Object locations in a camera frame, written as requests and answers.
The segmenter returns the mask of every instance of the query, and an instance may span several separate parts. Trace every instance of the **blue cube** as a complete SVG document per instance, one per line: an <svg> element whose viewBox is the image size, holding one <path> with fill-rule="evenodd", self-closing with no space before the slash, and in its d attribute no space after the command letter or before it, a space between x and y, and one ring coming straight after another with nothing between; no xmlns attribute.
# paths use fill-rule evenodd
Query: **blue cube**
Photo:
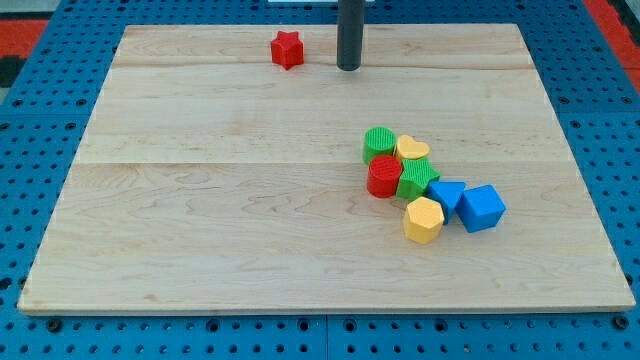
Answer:
<svg viewBox="0 0 640 360"><path fill-rule="evenodd" d="M493 185L465 191L456 207L458 216L470 233L496 226L506 210Z"/></svg>
<svg viewBox="0 0 640 360"><path fill-rule="evenodd" d="M427 188L427 197L437 201L442 206L444 225L449 223L462 197L467 184L458 181L431 181Z"/></svg>

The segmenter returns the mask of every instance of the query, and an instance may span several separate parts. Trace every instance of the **pile of blocks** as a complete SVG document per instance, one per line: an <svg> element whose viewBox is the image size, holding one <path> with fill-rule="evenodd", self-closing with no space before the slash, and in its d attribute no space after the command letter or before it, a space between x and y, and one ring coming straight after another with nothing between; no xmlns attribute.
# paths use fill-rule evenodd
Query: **pile of blocks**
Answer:
<svg viewBox="0 0 640 360"><path fill-rule="evenodd" d="M431 166L431 148L388 128L369 129L362 160L369 166L367 190L373 196L409 200L403 219L405 236L426 244L440 235L455 213L468 232L495 227L506 206L493 185L465 189L464 182L440 181Z"/></svg>

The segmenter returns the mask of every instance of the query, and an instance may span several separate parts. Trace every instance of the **plastic block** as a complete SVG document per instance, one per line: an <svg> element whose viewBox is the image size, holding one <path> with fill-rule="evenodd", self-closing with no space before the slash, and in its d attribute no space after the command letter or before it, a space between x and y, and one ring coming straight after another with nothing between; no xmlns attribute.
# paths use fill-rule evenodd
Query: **plastic block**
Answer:
<svg viewBox="0 0 640 360"><path fill-rule="evenodd" d="M304 46L297 31L278 31L276 38L271 41L271 61L282 65L286 70L304 64Z"/></svg>
<svg viewBox="0 0 640 360"><path fill-rule="evenodd" d="M427 188L427 197L442 206L444 224L447 225L460 202L467 184L458 181L431 181Z"/></svg>
<svg viewBox="0 0 640 360"><path fill-rule="evenodd" d="M369 165L378 155L393 155L396 148L396 134L385 127L374 127L364 135L362 161Z"/></svg>
<svg viewBox="0 0 640 360"><path fill-rule="evenodd" d="M493 185L484 185L462 193L456 207L467 231L472 233L494 227L507 210Z"/></svg>
<svg viewBox="0 0 640 360"><path fill-rule="evenodd" d="M426 244L440 235L444 214L437 201L419 197L407 205L402 225L404 235L420 244Z"/></svg>
<svg viewBox="0 0 640 360"><path fill-rule="evenodd" d="M425 142L416 141L409 135L401 135L396 144L396 159L402 161L404 159L417 160L429 156L431 148Z"/></svg>
<svg viewBox="0 0 640 360"><path fill-rule="evenodd" d="M376 156L369 163L367 190L371 195L388 198L396 193L398 180L402 174L402 165L391 155Z"/></svg>
<svg viewBox="0 0 640 360"><path fill-rule="evenodd" d="M402 175L396 196L413 201L424 195L430 181L440 180L440 173L431 167L427 158L402 160Z"/></svg>

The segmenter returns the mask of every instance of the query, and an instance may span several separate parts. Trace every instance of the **green block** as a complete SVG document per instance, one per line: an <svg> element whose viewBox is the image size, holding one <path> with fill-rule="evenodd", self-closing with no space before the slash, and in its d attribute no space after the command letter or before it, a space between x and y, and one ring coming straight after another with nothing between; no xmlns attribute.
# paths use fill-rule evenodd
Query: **green block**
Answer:
<svg viewBox="0 0 640 360"><path fill-rule="evenodd" d="M396 134L385 127L369 129L364 135L362 149L362 161L369 165L371 160L378 155L393 155L396 148Z"/></svg>
<svg viewBox="0 0 640 360"><path fill-rule="evenodd" d="M429 159L422 158L418 160L402 160L402 175L398 182L398 190L396 196L413 201L420 196L429 186L429 181L440 180L440 173L431 167Z"/></svg>

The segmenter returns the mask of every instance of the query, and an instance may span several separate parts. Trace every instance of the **wooden table surface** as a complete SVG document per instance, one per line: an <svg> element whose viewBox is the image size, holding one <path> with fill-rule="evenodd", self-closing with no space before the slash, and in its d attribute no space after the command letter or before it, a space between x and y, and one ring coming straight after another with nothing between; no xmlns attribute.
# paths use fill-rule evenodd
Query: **wooden table surface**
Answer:
<svg viewBox="0 0 640 360"><path fill-rule="evenodd" d="M305 64L271 63L298 30ZM520 32L130 26L19 308L29 315L522 313L635 304ZM428 245L365 189L372 126L427 141L443 180L508 210Z"/></svg>

